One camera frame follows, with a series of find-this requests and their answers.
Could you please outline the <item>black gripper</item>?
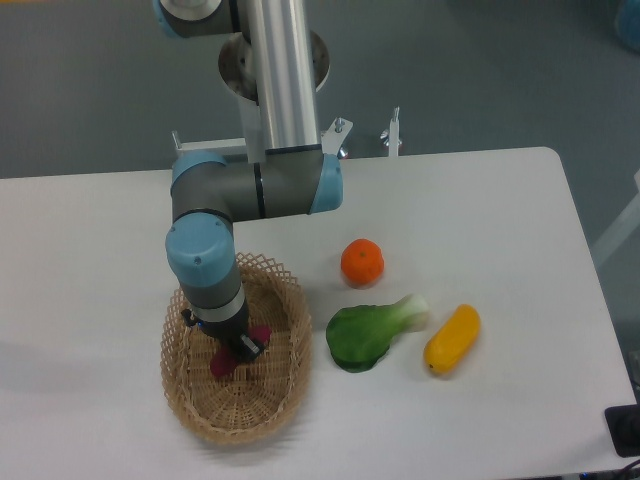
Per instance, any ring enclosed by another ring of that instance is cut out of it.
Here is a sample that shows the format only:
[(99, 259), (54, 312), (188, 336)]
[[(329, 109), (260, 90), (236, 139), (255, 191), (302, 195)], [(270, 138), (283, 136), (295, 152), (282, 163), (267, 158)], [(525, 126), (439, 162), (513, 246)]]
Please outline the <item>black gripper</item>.
[(205, 335), (220, 340), (238, 363), (251, 363), (264, 351), (264, 343), (248, 335), (249, 308), (246, 304), (222, 322), (206, 322), (189, 308), (182, 309), (180, 315), (187, 327), (197, 327)]

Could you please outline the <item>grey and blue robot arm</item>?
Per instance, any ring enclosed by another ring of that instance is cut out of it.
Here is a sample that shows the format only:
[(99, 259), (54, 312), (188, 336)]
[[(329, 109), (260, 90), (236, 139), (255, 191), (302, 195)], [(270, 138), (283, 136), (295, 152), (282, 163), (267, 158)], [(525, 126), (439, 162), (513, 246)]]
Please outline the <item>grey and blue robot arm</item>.
[(332, 211), (342, 203), (340, 163), (323, 148), (316, 106), (329, 54), (301, 1), (157, 1), (154, 11), (174, 36), (226, 35), (220, 74), (259, 112), (256, 133), (245, 138), (245, 162), (228, 163), (207, 149), (175, 161), (165, 240), (189, 304), (185, 323), (248, 363), (265, 343), (249, 332), (234, 225)]

